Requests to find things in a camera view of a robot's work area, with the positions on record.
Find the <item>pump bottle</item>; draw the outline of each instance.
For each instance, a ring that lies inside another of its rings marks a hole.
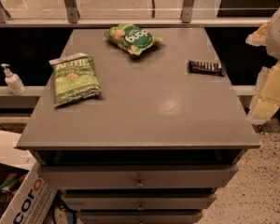
[[[2,68],[6,74],[6,83],[14,95],[22,95],[26,92],[26,88],[21,82],[21,79],[17,74],[13,74],[9,69],[9,64],[2,63]]]

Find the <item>yellow-green snack bag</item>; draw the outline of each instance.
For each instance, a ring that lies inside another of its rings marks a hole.
[[[141,29],[131,23],[122,23],[117,27],[111,27],[105,31],[105,36],[121,49],[137,56],[143,50],[162,41],[161,37],[154,37],[147,30]]]
[[[54,106],[67,104],[102,92],[93,69],[93,57],[79,53],[49,61],[55,85]]]

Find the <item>lotion bottle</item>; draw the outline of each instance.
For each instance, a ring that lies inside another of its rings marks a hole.
[[[13,74],[9,69],[9,64],[3,63],[1,64],[4,69],[4,73],[6,74],[6,83],[9,86],[10,90],[14,95],[22,95],[26,92],[26,88],[21,82],[21,79],[17,74]]]

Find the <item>cardboard box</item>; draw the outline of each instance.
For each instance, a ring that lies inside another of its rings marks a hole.
[[[0,224],[42,224],[57,190],[38,175],[39,163],[29,151],[14,148],[21,135],[0,131],[0,163],[28,174],[0,219]]]

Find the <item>chip bag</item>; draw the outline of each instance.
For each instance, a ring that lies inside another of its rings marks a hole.
[[[71,103],[102,92],[93,69],[93,57],[79,53],[49,61],[55,85],[54,106]]]
[[[111,27],[105,31],[105,36],[121,49],[137,56],[139,56],[143,50],[162,41],[161,37],[154,37],[148,31],[131,23],[122,23],[117,27]]]

